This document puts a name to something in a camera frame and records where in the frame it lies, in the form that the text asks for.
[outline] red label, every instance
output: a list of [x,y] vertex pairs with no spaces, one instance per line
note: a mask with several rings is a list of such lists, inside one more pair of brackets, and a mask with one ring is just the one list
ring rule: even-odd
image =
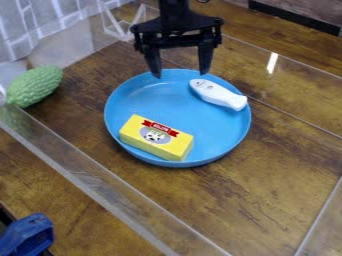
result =
[[151,122],[149,120],[145,120],[145,122],[142,123],[142,125],[147,126],[147,127],[153,127],[161,131],[163,131],[165,133],[167,133],[169,135],[177,137],[177,135],[179,134],[179,132],[174,131],[170,127],[157,123],[157,122]]

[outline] green vegetable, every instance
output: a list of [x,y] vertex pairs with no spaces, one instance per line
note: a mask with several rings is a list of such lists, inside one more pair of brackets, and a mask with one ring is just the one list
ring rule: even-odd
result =
[[55,91],[62,76],[63,70],[55,66],[31,69],[10,85],[7,103],[22,108],[38,103]]

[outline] blue clamp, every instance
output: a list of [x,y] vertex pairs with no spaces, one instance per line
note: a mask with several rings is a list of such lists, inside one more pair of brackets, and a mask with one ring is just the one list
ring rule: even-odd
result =
[[15,221],[0,237],[0,256],[36,256],[54,243],[54,225],[36,213]]

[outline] wooden table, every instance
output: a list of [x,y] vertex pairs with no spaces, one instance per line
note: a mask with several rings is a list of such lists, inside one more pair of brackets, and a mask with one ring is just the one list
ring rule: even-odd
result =
[[[232,36],[341,75],[340,38],[218,1],[194,8],[225,17]],[[253,126],[240,147],[202,167],[151,166],[110,137],[107,97],[147,71],[126,42],[67,67],[57,93],[27,109],[234,255],[294,254],[342,171],[341,80],[282,57],[268,78],[269,55],[232,38],[215,52],[211,72],[250,96]],[[166,68],[179,67],[174,61],[197,67],[191,51],[169,51],[165,58]],[[49,215],[55,255],[162,254],[7,133],[0,139],[0,201],[19,218]]]

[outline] cartoon picture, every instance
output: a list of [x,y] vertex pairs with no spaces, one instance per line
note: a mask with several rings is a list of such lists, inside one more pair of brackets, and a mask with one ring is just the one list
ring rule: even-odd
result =
[[167,133],[150,127],[141,129],[141,135],[147,141],[155,144],[166,144],[171,141],[171,136]]

